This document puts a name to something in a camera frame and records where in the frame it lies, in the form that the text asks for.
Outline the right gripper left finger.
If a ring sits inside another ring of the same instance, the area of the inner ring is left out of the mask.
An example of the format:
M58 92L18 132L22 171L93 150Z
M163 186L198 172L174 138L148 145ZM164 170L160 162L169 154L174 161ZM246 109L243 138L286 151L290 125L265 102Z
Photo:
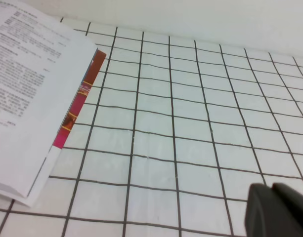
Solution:
M249 188L245 229L248 237L303 237L302 227L272 187L257 183Z

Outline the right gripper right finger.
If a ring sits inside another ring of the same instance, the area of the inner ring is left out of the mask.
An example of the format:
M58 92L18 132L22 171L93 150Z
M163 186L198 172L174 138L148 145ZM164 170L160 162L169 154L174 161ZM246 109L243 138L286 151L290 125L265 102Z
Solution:
M274 183L272 189L303 229L303 195L283 183Z

